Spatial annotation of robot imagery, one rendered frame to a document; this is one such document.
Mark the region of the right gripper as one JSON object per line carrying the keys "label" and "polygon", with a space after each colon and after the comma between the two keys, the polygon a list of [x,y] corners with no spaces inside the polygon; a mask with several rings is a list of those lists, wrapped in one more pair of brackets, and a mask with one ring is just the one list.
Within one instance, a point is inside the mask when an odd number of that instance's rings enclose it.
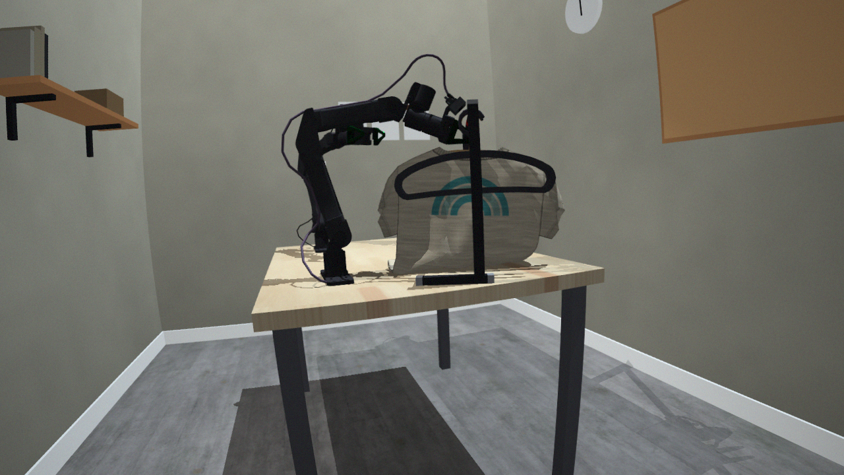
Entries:
{"label": "right gripper", "polygon": [[446,104],[448,106],[445,109],[442,119],[441,117],[434,116],[426,112],[421,132],[428,133],[428,135],[432,135],[433,137],[437,137],[440,143],[468,144],[468,139],[454,138],[456,135],[456,130],[459,129],[458,120],[456,120],[454,117],[446,116],[450,111],[450,106],[455,102],[455,100],[456,98],[453,99],[451,96],[447,98]]}

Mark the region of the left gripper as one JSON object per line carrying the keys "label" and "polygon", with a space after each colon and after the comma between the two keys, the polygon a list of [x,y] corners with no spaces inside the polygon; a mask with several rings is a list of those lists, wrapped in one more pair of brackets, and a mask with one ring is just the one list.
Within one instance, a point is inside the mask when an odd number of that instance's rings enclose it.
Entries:
{"label": "left gripper", "polygon": [[[382,137],[378,139],[378,133],[382,133]],[[378,127],[363,127],[363,124],[347,126],[346,144],[350,145],[371,145],[371,134],[373,145],[378,145],[385,137],[385,133],[380,131]]]}

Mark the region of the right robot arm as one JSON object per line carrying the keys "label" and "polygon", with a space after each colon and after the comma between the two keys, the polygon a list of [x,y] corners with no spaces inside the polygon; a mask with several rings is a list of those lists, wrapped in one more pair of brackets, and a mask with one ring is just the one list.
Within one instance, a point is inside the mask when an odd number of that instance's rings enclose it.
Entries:
{"label": "right robot arm", "polygon": [[[405,127],[420,131],[426,115],[424,111],[430,110],[434,96],[435,90],[429,85],[413,83],[404,104],[399,98],[390,96],[337,108],[320,110],[308,108],[303,112],[295,146],[299,158],[307,169],[330,240],[328,252],[323,252],[324,270],[320,270],[328,286],[355,284],[355,279],[350,276],[346,268],[346,252],[342,249],[349,245],[351,231],[347,220],[344,219],[328,168],[322,157],[318,133],[336,127],[374,123],[374,121],[399,122],[403,117]],[[407,105],[409,105],[408,108]]]}

